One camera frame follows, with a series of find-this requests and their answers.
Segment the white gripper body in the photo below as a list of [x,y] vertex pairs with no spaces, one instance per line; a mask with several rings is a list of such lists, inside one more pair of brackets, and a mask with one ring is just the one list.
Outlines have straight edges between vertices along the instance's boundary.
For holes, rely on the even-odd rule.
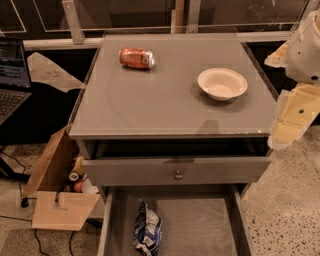
[[285,70],[298,83],[320,83],[320,9],[311,12],[289,39]]

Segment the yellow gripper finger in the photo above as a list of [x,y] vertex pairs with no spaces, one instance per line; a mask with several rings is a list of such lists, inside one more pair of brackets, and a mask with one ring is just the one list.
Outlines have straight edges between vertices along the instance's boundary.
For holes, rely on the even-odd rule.
[[301,139],[320,113],[320,85],[298,83],[282,90],[276,104],[268,146],[282,150]]
[[264,64],[274,68],[285,68],[287,65],[288,42],[283,43],[276,51],[268,55]]

